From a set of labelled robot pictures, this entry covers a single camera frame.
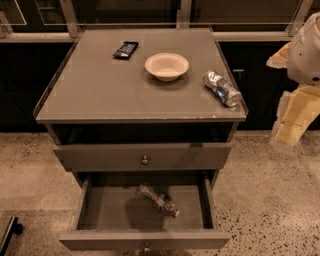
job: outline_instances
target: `drawer knob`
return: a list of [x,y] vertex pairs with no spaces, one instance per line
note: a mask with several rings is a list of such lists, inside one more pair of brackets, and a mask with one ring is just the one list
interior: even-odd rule
[[141,164],[143,165],[147,165],[149,164],[149,159],[147,156],[143,156],[142,160],[141,160]]
[[145,247],[142,250],[143,252],[151,252],[151,249],[149,248],[149,244],[146,243]]

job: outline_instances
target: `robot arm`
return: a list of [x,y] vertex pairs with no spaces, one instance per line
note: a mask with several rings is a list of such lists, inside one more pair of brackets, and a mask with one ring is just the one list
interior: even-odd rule
[[273,145],[294,145],[320,113],[320,13],[312,15],[267,65],[286,67],[288,77],[300,84],[280,99],[271,140]]
[[315,13],[292,39],[288,77],[300,84],[320,85],[320,13]]

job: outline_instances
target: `closed drawer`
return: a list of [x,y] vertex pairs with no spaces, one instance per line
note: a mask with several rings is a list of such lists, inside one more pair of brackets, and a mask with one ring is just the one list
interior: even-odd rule
[[92,172],[221,169],[230,149],[230,143],[73,144],[54,152],[67,170]]

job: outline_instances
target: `speckled floor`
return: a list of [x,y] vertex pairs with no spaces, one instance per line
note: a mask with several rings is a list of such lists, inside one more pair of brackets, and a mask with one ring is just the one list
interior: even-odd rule
[[[270,131],[239,131],[213,191],[219,228],[232,238],[221,250],[153,251],[147,255],[320,255],[320,132],[295,147],[270,146]],[[24,233],[17,255],[127,255],[139,251],[71,252],[59,241],[80,188],[55,158],[47,134],[0,134],[0,231],[16,215]]]

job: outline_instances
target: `water bottle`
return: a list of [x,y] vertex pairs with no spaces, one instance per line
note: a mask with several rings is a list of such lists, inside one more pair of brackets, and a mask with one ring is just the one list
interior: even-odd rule
[[136,196],[138,198],[147,197],[154,202],[156,209],[166,212],[172,217],[177,217],[180,210],[176,208],[175,203],[171,200],[169,195],[159,188],[149,185],[148,183],[142,183],[136,189]]
[[214,70],[204,75],[203,83],[228,107],[234,107],[241,100],[241,93]]

